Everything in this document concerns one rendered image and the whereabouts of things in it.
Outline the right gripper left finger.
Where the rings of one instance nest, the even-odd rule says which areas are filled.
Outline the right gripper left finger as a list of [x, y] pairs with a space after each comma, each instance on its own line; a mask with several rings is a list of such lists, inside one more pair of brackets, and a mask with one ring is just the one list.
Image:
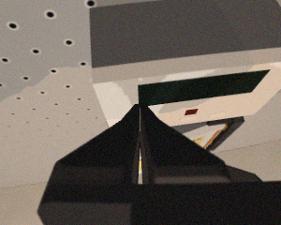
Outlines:
[[135, 104], [119, 122], [56, 161], [47, 185], [58, 180], [138, 184], [140, 150], [141, 105]]

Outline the large grey flat plate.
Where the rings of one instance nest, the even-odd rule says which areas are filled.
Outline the large grey flat plate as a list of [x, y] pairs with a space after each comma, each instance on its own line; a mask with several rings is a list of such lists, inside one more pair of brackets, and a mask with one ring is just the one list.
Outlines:
[[[0, 189], [46, 183], [109, 128], [92, 85], [89, 8], [157, 0], [0, 0]], [[213, 154], [281, 140], [281, 89]]]

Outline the white gel cassette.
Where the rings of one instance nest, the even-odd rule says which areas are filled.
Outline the white gel cassette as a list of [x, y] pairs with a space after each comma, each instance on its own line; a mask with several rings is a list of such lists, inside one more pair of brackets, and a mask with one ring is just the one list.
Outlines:
[[[197, 129], [188, 131], [184, 133], [187, 138], [197, 143], [198, 145], [206, 148], [211, 141], [219, 134], [219, 132], [225, 127], [225, 124], [214, 125], [214, 126], [204, 126]], [[139, 174], [141, 173], [141, 151], [140, 151], [140, 166]]]

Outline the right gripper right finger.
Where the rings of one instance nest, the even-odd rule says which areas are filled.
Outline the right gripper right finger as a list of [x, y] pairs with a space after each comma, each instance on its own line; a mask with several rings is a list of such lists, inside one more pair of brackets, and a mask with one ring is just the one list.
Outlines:
[[140, 159], [143, 184], [232, 182], [224, 160], [162, 122], [145, 103], [140, 104]]

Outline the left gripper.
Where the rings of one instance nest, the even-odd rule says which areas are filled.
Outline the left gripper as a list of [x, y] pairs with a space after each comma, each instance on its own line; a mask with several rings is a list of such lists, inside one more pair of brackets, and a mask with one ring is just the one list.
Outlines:
[[232, 182], [258, 182], [262, 181], [259, 177], [257, 177], [254, 173], [247, 172], [244, 170], [240, 170], [229, 165], [226, 165], [229, 169], [229, 175], [231, 177]]

